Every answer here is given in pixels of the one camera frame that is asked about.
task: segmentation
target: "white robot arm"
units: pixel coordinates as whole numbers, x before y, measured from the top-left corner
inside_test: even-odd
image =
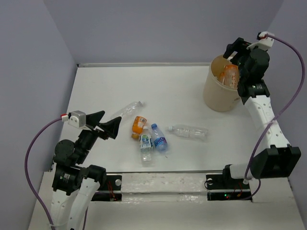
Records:
[[[259,33],[259,41],[253,44],[238,38],[227,46],[223,56],[229,58],[233,52],[237,52],[231,62],[238,66],[240,73],[238,94],[253,119],[258,135],[261,136],[272,122],[251,163],[227,165],[223,170],[224,178],[249,180],[288,177],[301,156],[300,149],[290,145],[277,121],[272,121],[275,115],[270,92],[262,79],[270,61],[267,50],[274,42],[274,39],[267,35],[274,36],[269,32]]]
[[[106,182],[105,168],[76,166],[84,162],[98,138],[116,138],[121,117],[99,123],[104,114],[104,111],[90,115],[74,111],[61,116],[62,121],[68,121],[69,125],[82,131],[75,142],[62,140],[55,147],[53,161],[57,165],[50,214],[57,230],[79,230],[93,195]]]

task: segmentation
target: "beige bucket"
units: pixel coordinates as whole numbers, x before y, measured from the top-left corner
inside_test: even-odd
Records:
[[[237,90],[220,83],[215,76],[219,76],[225,65],[231,64],[223,55],[217,56],[210,64],[208,77],[203,90],[206,105],[218,112],[232,110],[240,102]]]

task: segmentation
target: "orange bottle cap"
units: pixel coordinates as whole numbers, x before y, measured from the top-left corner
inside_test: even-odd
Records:
[[[132,137],[133,139],[139,139],[140,135],[137,134],[137,133],[132,133],[132,134],[131,134],[131,137]]]
[[[226,69],[237,69],[237,68],[238,66],[236,65],[226,65],[224,69],[226,70]]]

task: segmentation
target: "gray wall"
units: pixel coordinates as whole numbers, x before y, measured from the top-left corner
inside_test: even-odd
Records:
[[[40,128],[66,112],[76,65],[42,0],[1,1],[0,31],[0,228],[25,230],[35,204],[24,175],[25,152]],[[61,127],[52,126],[31,152],[36,189]]]
[[[77,63],[209,62],[282,0],[44,0]]]
[[[270,25],[269,31],[294,45],[307,63],[307,1],[284,1]],[[265,75],[274,110],[279,111],[296,91],[301,66],[295,53],[288,47],[275,42],[269,51],[270,66]],[[294,195],[301,216],[307,227],[307,81],[291,107],[279,119],[280,126],[293,146],[299,146],[302,157],[290,176]]]

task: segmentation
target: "water bottle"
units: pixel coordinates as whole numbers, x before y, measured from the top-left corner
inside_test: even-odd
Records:
[[[167,149],[167,141],[162,131],[158,128],[157,124],[152,124],[152,136],[155,148],[159,152],[164,152]]]
[[[148,130],[147,126],[143,127],[143,132],[140,135],[140,149],[142,155],[143,162],[151,162],[152,161],[152,151],[153,151],[153,141],[152,136]]]
[[[121,116],[121,123],[130,117],[136,115],[137,112],[141,110],[143,104],[141,102],[132,102],[128,104],[126,107],[122,108],[118,112],[114,113],[110,119],[114,119],[118,116]]]
[[[178,137],[189,138],[193,140],[204,141],[208,130],[206,128],[186,126],[186,125],[175,125],[169,126],[168,131],[174,133]]]

